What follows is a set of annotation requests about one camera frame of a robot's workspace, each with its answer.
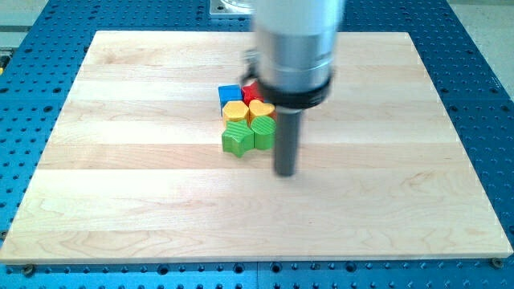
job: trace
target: red block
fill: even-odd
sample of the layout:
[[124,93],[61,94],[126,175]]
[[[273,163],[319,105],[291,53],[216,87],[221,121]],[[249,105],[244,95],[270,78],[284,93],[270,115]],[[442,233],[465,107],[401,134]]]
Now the red block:
[[243,101],[246,105],[250,105],[252,100],[260,100],[264,102],[263,96],[260,95],[257,89],[257,82],[247,85],[241,89],[243,91]]

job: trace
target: wooden board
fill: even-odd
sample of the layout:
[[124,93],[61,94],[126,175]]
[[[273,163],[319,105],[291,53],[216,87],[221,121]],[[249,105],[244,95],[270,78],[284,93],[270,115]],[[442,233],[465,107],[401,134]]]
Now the wooden board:
[[300,171],[222,153],[217,87],[252,34],[101,31],[3,263],[506,257],[512,248],[405,33],[346,33]]

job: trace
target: green block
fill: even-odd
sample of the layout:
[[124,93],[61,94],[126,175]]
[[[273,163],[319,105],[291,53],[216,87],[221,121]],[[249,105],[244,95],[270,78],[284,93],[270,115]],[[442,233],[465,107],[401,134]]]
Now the green block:
[[250,124],[254,131],[254,143],[256,149],[271,149],[275,143],[276,123],[269,116],[257,116]]
[[254,132],[248,128],[246,120],[227,121],[222,134],[223,152],[233,153],[237,157],[254,148]]

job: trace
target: toy block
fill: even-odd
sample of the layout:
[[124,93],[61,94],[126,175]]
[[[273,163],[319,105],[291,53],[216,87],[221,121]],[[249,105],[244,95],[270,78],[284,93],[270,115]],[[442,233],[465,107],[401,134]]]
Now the toy block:
[[219,104],[221,109],[223,109],[227,102],[243,100],[243,95],[241,94],[241,88],[238,84],[233,85],[222,85],[218,87],[219,94]]
[[227,102],[222,110],[223,124],[226,127],[227,121],[248,121],[248,111],[248,106],[241,100]]
[[260,100],[264,102],[264,98],[259,92],[256,81],[250,85],[244,86],[241,90],[243,91],[243,101],[246,105],[250,105],[252,100]]
[[223,152],[233,153],[237,157],[254,148],[254,132],[248,128],[247,120],[228,121],[222,134]]
[[257,116],[250,124],[256,149],[271,149],[275,143],[276,123],[269,116]]
[[250,123],[254,118],[258,116],[270,116],[275,115],[275,105],[265,104],[260,100],[252,100],[250,102]]

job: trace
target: yellow block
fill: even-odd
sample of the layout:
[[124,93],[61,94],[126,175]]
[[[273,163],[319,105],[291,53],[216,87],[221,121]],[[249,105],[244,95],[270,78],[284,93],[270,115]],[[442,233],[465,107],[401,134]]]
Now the yellow block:
[[226,122],[230,121],[248,121],[248,106],[241,100],[229,101],[223,107],[223,124],[226,126]]
[[265,104],[260,100],[250,102],[250,122],[257,116],[270,116],[275,118],[275,105]]

